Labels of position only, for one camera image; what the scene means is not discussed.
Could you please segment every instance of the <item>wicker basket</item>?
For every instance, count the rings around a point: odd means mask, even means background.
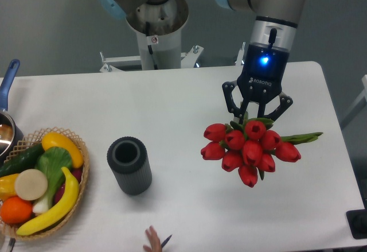
[[[75,209],[78,207],[81,198],[83,197],[83,193],[84,193],[84,190],[85,190],[85,186],[87,184],[88,174],[89,174],[88,150],[87,150],[87,147],[85,146],[84,141],[79,137],[79,135],[75,134],[74,132],[70,131],[69,129],[66,129],[66,130],[63,129],[63,128],[59,129],[57,127],[54,127],[53,129],[50,129],[50,128],[41,129],[41,130],[35,131],[34,133],[29,134],[26,137],[23,137],[23,140],[18,141],[18,144],[10,152],[10,154],[6,158],[6,161],[11,161],[11,159],[14,156],[16,156],[18,153],[20,153],[21,151],[29,148],[30,146],[32,146],[34,144],[40,143],[41,140],[42,140],[42,137],[46,133],[49,133],[51,131],[55,131],[57,133],[61,133],[65,136],[69,137],[74,142],[74,144],[80,149],[81,153],[83,154],[83,159],[84,159],[83,175],[82,175],[82,178],[81,178],[81,182],[79,184],[80,185],[79,196],[78,196],[76,204],[74,205],[72,210],[66,216],[64,216],[64,218],[61,219],[61,221],[59,223],[57,223],[56,226],[54,226],[52,228],[47,228],[47,229],[42,230],[40,232],[37,232],[33,235],[29,235],[29,236],[19,236],[19,235],[17,235],[15,232],[18,229],[18,227],[10,226],[8,224],[5,224],[0,218],[0,227],[1,227],[0,232],[2,234],[6,235],[6,236],[9,236],[11,238],[15,238],[16,240],[33,241],[35,239],[40,239],[40,238],[47,237],[47,236],[51,235],[52,233],[56,232],[57,230],[62,228],[62,226],[64,226],[68,222],[70,217],[74,214]]]

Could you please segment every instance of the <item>yellow bell pepper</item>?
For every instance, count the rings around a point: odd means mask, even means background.
[[[15,173],[13,175],[0,177],[0,200],[5,201],[17,195],[14,189],[14,183],[18,175],[19,173]]]
[[[52,147],[61,147],[69,152],[74,169],[83,166],[83,155],[81,154],[80,150],[73,143],[73,141],[71,141],[68,137],[62,135],[61,133],[56,133],[52,131],[46,134],[42,138],[42,147],[45,151]]]

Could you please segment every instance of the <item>blue pot handle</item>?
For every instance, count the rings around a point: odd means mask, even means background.
[[[9,90],[15,75],[17,74],[18,68],[21,65],[19,60],[12,60],[9,64],[9,67],[5,73],[4,79],[0,86],[0,109],[7,111],[7,98],[9,95]]]

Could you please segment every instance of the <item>ribbed cylinder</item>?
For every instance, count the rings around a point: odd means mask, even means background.
[[[152,175],[144,144],[134,137],[117,139],[108,149],[107,161],[121,190],[138,195],[151,184]]]

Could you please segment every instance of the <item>black cable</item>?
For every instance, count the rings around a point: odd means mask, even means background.
[[[145,23],[145,36],[147,36],[147,37],[149,36],[149,28],[150,28],[150,23],[146,22]],[[154,70],[158,70],[158,66],[155,63],[154,58],[153,58],[153,49],[152,49],[151,45],[148,45],[148,51],[149,51],[149,54],[151,55],[151,59],[153,61]]]

